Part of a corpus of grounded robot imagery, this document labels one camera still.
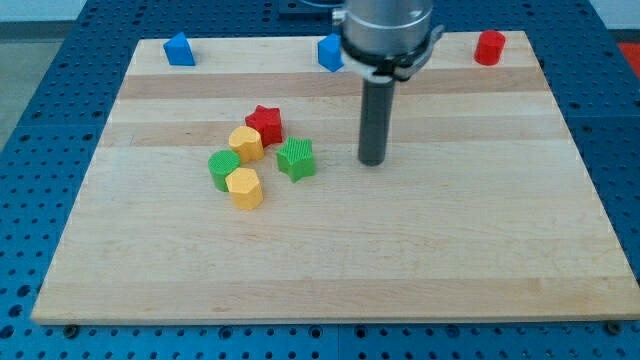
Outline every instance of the blue block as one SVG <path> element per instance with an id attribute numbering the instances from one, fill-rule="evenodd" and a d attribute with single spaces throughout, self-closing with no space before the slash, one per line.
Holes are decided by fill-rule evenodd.
<path id="1" fill-rule="evenodd" d="M 196 62 L 191 53 L 191 47 L 183 32 L 172 37 L 163 45 L 164 52 L 171 65 L 195 66 Z"/>
<path id="2" fill-rule="evenodd" d="M 344 66 L 340 58 L 340 36 L 331 34 L 318 42 L 318 62 L 331 72 Z"/>

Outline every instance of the wooden board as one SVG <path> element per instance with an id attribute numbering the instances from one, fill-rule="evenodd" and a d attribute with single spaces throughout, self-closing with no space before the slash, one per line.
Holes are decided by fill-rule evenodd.
<path id="1" fill-rule="evenodd" d="M 32 317 L 43 324 L 476 322 L 640 316 L 640 290 L 522 32 L 474 64 L 446 34 L 397 87 L 388 158 L 356 160 L 361 79 L 318 38 L 138 44 Z M 233 208 L 207 159 L 257 104 L 313 139 Z"/>

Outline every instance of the blue pegboard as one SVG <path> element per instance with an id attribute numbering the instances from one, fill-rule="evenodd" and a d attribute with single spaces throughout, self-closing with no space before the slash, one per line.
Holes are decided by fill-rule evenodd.
<path id="1" fill-rule="evenodd" d="M 137 41 L 325 35 L 277 2 L 89 0 L 0 156 L 0 359 L 638 359 L 640 323 L 40 327 L 29 320 Z M 525 30 L 640 275 L 638 82 L 587 0 L 436 1 L 448 31 Z"/>

